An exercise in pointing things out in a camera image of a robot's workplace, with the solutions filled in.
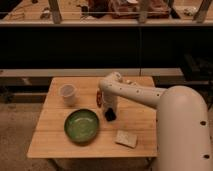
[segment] green bowl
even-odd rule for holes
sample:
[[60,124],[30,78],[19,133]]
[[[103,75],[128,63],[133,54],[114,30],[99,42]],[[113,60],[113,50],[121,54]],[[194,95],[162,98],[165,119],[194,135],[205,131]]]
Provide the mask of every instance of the green bowl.
[[80,109],[72,112],[64,124],[67,136],[76,143],[91,141],[99,130],[99,119],[95,112]]

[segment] wooden table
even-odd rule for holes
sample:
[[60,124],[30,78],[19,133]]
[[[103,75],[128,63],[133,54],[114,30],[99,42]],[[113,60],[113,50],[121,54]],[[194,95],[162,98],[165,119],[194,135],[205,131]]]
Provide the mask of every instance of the wooden table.
[[[101,77],[58,77],[52,80],[43,109],[35,129],[27,156],[29,158],[106,158],[106,157],[155,157],[155,110],[124,98],[118,98],[117,119],[107,122],[96,105],[96,91]],[[144,86],[154,86],[151,77],[124,77]],[[63,84],[74,84],[77,102],[67,107],[58,95]],[[72,143],[64,132],[66,117],[74,110],[88,108],[100,119],[97,137],[86,146]],[[115,143],[117,130],[138,136],[135,149]]]

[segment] concrete floor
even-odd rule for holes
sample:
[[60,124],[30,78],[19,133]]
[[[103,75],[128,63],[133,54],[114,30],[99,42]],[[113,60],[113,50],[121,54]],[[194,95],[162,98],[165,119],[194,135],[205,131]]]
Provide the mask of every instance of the concrete floor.
[[[45,159],[26,157],[42,103],[0,103],[0,171],[54,171]],[[209,113],[213,132],[213,108]],[[75,159],[59,161],[73,171],[143,171],[145,159]]]

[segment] white cup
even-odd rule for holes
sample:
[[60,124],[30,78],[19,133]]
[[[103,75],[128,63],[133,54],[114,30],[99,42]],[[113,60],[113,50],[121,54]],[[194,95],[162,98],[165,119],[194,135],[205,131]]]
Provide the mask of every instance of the white cup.
[[59,95],[67,106],[73,106],[76,102],[76,88],[72,84],[64,84],[59,88]]

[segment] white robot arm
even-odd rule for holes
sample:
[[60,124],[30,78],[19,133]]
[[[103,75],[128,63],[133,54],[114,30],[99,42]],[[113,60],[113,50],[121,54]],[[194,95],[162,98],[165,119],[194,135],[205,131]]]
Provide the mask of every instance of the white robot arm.
[[117,72],[102,79],[99,88],[107,103],[121,96],[157,110],[159,171],[213,171],[207,106],[195,90],[128,85]]

